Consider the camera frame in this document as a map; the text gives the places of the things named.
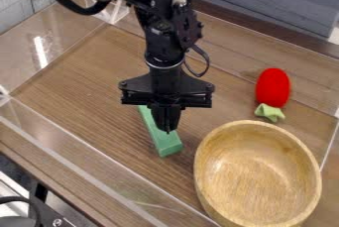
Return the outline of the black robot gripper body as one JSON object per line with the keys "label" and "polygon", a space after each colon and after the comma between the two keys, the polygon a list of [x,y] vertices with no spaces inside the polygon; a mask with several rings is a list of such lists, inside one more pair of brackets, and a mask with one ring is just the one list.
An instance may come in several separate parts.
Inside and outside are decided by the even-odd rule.
{"label": "black robot gripper body", "polygon": [[215,85],[190,76],[182,67],[150,69],[150,72],[119,82],[121,101],[130,105],[181,105],[211,108]]}

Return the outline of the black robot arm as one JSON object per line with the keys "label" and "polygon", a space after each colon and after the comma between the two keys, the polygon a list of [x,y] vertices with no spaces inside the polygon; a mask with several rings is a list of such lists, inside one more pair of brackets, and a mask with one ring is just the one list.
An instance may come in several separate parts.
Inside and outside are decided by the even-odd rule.
{"label": "black robot arm", "polygon": [[[91,16],[105,10],[113,0],[95,0],[90,7],[74,0],[57,0],[75,13]],[[193,0],[125,0],[134,8],[145,33],[145,61],[149,73],[119,83],[122,102],[145,105],[151,110],[159,130],[178,128],[182,111],[210,108],[215,85],[202,79],[205,73],[187,64],[186,54],[209,54],[198,47],[205,25],[198,19]]]}

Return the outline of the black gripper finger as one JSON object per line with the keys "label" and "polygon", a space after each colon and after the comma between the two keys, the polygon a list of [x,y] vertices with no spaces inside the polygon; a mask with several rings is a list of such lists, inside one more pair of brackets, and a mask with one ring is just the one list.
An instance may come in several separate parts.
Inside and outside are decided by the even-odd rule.
{"label": "black gripper finger", "polygon": [[182,116],[182,106],[173,105],[167,110],[167,132],[178,129]]}
{"label": "black gripper finger", "polygon": [[169,132],[167,107],[158,104],[151,105],[151,115],[159,130]]}

